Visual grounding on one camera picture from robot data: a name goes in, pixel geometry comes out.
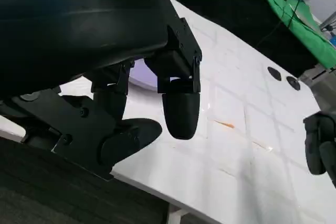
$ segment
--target orange mark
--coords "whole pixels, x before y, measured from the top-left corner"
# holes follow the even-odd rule
[[[219,121],[216,121],[216,120],[215,120],[215,122],[216,122],[216,123],[219,123],[219,124],[221,124],[221,125],[224,125],[224,126],[226,126],[226,127],[229,127],[229,128],[231,128],[231,129],[234,129],[234,128],[235,128],[234,125],[229,124],[229,123],[222,123],[222,122],[219,122]]]

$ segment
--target green cloth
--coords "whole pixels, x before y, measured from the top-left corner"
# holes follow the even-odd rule
[[[267,0],[272,10],[288,26],[294,14],[292,8],[296,7],[298,0]],[[317,23],[313,20],[309,6],[301,1],[297,13],[311,27],[319,31]],[[308,50],[325,67],[332,68],[336,65],[336,50],[320,32],[306,26],[296,15],[290,25],[290,31],[308,48]]]

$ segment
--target dark floor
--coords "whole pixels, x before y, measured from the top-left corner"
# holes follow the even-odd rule
[[[336,112],[336,74],[329,74],[323,81],[315,84],[311,90],[324,111]]]
[[[0,138],[0,224],[161,224],[167,207],[132,186]],[[182,223],[204,222],[187,215]]]

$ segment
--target white tabletop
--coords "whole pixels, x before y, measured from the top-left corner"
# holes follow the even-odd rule
[[[131,86],[124,118],[157,120],[163,133],[116,164],[112,174],[213,223],[334,223],[336,189],[326,174],[309,173],[304,155],[302,120],[319,111],[310,89],[301,83],[294,90],[288,72],[227,30],[173,4],[203,51],[196,135],[189,141],[171,137],[161,96]],[[281,82],[270,76],[269,66],[281,72]],[[92,97],[85,78],[61,88],[63,94]]]

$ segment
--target bolt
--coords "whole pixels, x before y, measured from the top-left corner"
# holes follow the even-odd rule
[[[87,108],[80,108],[79,114],[81,118],[86,118],[89,115],[89,110]]]
[[[63,142],[63,145],[69,145],[72,142],[72,136],[70,134],[62,135],[60,140]]]

